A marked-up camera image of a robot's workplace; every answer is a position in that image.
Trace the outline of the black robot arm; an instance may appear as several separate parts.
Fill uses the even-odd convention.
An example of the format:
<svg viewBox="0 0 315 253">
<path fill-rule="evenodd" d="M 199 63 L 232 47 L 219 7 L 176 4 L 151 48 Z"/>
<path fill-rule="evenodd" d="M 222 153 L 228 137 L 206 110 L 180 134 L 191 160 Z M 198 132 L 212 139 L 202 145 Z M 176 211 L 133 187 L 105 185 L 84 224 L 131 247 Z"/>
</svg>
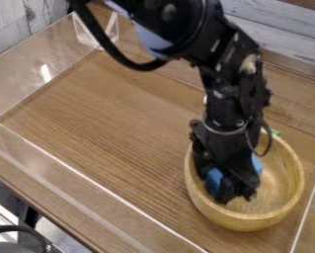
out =
<svg viewBox="0 0 315 253">
<path fill-rule="evenodd" d="M 128 18 L 147 51 L 160 60 L 184 59 L 199 70 L 204 112 L 190 122 L 192 159 L 214 200 L 227 204 L 258 193 L 254 164 L 263 108 L 271 92 L 260 47 L 224 16 L 219 0 L 105 0 Z"/>
</svg>

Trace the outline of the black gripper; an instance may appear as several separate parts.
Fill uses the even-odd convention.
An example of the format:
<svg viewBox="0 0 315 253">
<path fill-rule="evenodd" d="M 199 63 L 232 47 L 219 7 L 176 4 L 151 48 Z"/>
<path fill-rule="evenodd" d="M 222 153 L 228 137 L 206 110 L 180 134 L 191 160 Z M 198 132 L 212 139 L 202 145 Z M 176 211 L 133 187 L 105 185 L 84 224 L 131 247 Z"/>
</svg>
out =
<svg viewBox="0 0 315 253">
<path fill-rule="evenodd" d="M 190 122 L 190 128 L 198 176 L 203 181 L 215 181 L 219 175 L 216 164 L 234 160 L 235 156 L 254 154 L 260 139 L 262 123 L 250 121 L 235 130 L 222 131 L 210 127 L 204 121 L 194 120 Z M 248 201 L 256 193 L 256 188 L 256 185 L 246 184 L 236 177 L 223 176 L 218 180 L 215 201 L 222 205 L 238 197 Z"/>
</svg>

